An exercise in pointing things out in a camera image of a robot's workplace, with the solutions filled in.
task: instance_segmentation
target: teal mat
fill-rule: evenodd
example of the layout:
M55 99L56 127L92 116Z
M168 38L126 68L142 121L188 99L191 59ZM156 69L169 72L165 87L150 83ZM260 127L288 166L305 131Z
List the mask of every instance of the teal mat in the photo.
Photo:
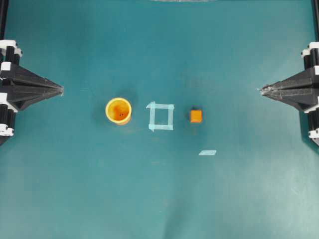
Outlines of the teal mat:
M256 90L303 70L310 0L12 0L5 36L65 93L0 148L1 239L318 238L318 151ZM173 131L148 129L151 101L174 104Z

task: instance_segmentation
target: orange cup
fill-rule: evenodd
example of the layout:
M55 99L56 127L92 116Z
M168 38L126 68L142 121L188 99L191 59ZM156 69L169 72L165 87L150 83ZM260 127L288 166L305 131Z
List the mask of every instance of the orange cup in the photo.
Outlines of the orange cup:
M111 122L125 125L131 119L132 107L124 98L113 98L107 103L105 114Z

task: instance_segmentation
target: tape marker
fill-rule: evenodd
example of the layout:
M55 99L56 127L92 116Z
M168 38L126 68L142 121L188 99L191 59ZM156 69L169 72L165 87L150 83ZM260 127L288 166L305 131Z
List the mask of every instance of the tape marker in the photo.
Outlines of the tape marker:
M174 105L156 104L155 101L149 103L146 109L150 109L149 129L154 132L157 130L173 130L173 111ZM168 124L155 124L155 109L168 110Z
M199 153L199 156L214 156L217 150L203 150Z

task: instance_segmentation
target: orange cube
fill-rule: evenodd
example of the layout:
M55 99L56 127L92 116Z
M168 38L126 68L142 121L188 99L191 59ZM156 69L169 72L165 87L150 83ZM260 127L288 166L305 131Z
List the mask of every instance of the orange cube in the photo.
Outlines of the orange cube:
M201 123L202 122L201 111L191 111L190 112L190 122L191 123Z

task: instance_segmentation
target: cup rim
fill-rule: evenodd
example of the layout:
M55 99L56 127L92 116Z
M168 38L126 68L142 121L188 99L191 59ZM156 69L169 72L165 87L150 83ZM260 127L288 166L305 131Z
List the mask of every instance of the cup rim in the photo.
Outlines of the cup rim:
M125 102L128 106L129 106L129 113L128 115L122 119L122 120L115 120L115 119L112 119L110 116L109 116L109 113L108 113L108 109L111 105L111 103L113 103L114 101L123 101ZM111 99L107 104L106 104L106 107L105 107L105 114L107 116L107 118L111 121L111 122L114 122L114 123L124 123L126 122L130 117L131 117L131 113L132 113L132 106L130 104L130 102L124 98L121 98L121 97L116 97L116 98L113 98Z

